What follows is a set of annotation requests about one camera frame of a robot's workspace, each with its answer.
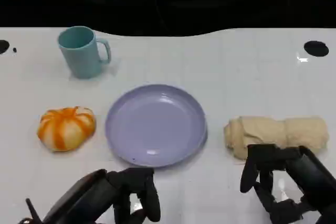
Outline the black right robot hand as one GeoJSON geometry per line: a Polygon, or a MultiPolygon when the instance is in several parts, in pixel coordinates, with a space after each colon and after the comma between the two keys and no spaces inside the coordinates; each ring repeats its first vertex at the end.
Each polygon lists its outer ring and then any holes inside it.
{"type": "Polygon", "coordinates": [[[312,151],[304,146],[279,148],[274,144],[249,145],[247,150],[240,191],[254,189],[272,223],[293,223],[309,211],[320,213],[317,223],[335,223],[335,178],[312,151]],[[275,170],[287,172],[297,184],[303,193],[299,203],[275,200],[275,170]]]}

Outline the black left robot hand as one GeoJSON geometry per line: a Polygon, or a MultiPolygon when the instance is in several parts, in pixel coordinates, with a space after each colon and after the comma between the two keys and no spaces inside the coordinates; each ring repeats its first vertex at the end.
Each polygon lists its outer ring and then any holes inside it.
{"type": "Polygon", "coordinates": [[[161,208],[151,168],[100,169],[78,180],[46,214],[44,223],[96,223],[110,207],[115,223],[158,222],[161,208]]]}

